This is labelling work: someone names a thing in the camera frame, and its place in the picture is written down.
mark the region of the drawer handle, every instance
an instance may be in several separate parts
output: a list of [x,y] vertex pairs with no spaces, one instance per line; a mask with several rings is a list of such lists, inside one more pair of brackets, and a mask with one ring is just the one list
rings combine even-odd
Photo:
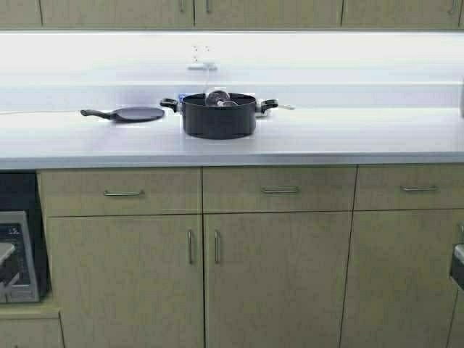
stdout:
[[403,192],[437,192],[438,186],[400,186]]
[[192,239],[192,231],[191,230],[188,230],[188,233],[187,233],[187,240],[188,240],[188,264],[189,265],[193,265],[194,264],[194,259],[192,257],[192,254],[193,252],[191,251],[191,239]]
[[219,249],[220,249],[220,234],[218,230],[215,230],[215,264],[220,264],[220,257],[219,257]]
[[299,187],[289,187],[289,188],[266,188],[262,187],[261,192],[264,194],[298,194]]
[[130,197],[130,196],[141,196],[144,194],[144,190],[140,190],[139,192],[110,192],[108,190],[104,190],[103,194],[106,197]]

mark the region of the drawer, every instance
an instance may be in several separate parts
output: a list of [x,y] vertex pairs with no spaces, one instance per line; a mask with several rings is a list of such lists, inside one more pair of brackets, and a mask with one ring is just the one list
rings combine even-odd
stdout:
[[63,348],[59,319],[2,319],[0,347]]
[[366,165],[357,175],[356,210],[464,207],[464,165]]
[[48,217],[201,212],[199,168],[50,170],[40,185]]
[[355,167],[203,169],[204,212],[351,210]]

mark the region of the cabinet door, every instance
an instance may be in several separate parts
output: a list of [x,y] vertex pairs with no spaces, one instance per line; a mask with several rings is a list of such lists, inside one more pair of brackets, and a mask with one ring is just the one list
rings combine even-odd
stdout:
[[58,319],[0,320],[2,348],[62,348]]
[[47,228],[67,348],[203,347],[199,215],[52,218]]
[[351,213],[205,219],[208,347],[338,348]]
[[339,27],[343,0],[197,0],[201,28]]
[[355,212],[341,348],[444,348],[464,210]]
[[448,348],[464,347],[464,291],[460,291],[457,298],[455,315],[452,321],[451,335]]
[[462,0],[344,0],[344,27],[453,29]]
[[0,0],[0,28],[40,27],[38,0]]
[[189,28],[193,0],[41,0],[43,24],[61,28]]

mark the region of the wooden cabinet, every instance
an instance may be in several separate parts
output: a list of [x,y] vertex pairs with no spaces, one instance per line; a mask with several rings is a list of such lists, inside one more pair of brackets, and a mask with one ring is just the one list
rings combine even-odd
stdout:
[[199,0],[200,28],[336,28],[343,0]]
[[351,210],[355,176],[350,166],[205,168],[204,211]]
[[0,28],[41,26],[38,0],[0,0]]
[[338,348],[350,220],[205,215],[207,346]]
[[355,210],[464,208],[464,165],[363,165]]
[[58,319],[0,320],[1,348],[63,348]]
[[190,28],[193,0],[41,0],[43,25],[58,28]]
[[341,348],[444,348],[464,210],[355,212]]
[[464,347],[464,291],[460,290],[457,297],[455,315],[452,321],[452,330],[449,335],[448,348]]
[[41,197],[49,217],[195,214],[199,168],[46,170]]
[[201,216],[58,217],[47,229],[67,348],[203,347]]
[[456,29],[462,0],[344,0],[344,27]]

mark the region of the kitchen counter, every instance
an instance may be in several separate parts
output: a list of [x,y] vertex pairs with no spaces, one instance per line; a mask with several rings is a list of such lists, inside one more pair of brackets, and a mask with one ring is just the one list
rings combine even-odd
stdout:
[[276,109],[253,136],[193,138],[181,116],[116,124],[78,112],[0,113],[0,170],[464,162],[458,108]]

